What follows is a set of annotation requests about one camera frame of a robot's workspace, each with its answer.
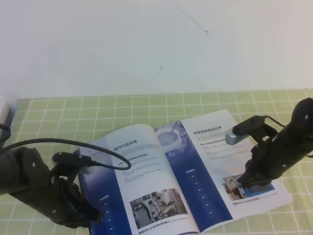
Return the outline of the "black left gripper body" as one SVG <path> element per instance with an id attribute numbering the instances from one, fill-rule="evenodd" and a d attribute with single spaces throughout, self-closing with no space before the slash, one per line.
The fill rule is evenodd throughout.
<path id="1" fill-rule="evenodd" d="M 9 194 L 66 227 L 88 227 L 86 212 L 89 204 L 74 183 L 80 168 L 57 164 L 49 169 L 45 164 L 25 166 L 24 185 Z"/>

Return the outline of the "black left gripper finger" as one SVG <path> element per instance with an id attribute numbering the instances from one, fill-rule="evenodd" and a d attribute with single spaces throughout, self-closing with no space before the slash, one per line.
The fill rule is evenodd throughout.
<path id="1" fill-rule="evenodd" d="M 102 223 L 104 214 L 102 211 L 89 207 L 86 212 L 86 221 L 88 223 Z"/>

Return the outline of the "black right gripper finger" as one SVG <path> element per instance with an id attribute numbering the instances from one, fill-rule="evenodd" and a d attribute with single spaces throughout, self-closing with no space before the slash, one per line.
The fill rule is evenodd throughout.
<path id="1" fill-rule="evenodd" d="M 242 174 L 237 181 L 242 185 L 243 188 L 249 188 L 254 186 L 254 178 L 251 174 Z"/>

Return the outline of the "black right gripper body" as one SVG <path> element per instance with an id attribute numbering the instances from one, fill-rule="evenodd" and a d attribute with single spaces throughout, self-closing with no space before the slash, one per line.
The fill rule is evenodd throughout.
<path id="1" fill-rule="evenodd" d="M 266 185 L 279 178 L 297 163 L 297 133 L 292 124 L 285 126 L 275 137 L 263 138 L 251 150 L 251 160 L 245 165 L 244 174 L 251 174 L 255 185 Z"/>

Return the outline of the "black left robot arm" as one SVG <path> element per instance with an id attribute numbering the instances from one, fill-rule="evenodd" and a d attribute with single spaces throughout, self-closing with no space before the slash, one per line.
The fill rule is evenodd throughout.
<path id="1" fill-rule="evenodd" d="M 0 193 L 9 194 L 69 228 L 101 223 L 103 213 L 94 208 L 74 183 L 79 171 L 91 166 L 90 157 L 59 152 L 49 169 L 35 148 L 20 147 L 0 156 Z"/>

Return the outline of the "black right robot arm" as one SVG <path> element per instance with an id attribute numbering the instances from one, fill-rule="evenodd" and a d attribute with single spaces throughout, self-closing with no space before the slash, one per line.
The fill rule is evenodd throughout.
<path id="1" fill-rule="evenodd" d="M 267 116 L 253 116 L 233 127 L 234 134 L 249 135 L 257 145 L 238 182 L 245 188 L 266 185 L 313 150 L 313 100 L 301 100 L 294 108 L 291 121 L 281 131 L 265 123 Z"/>

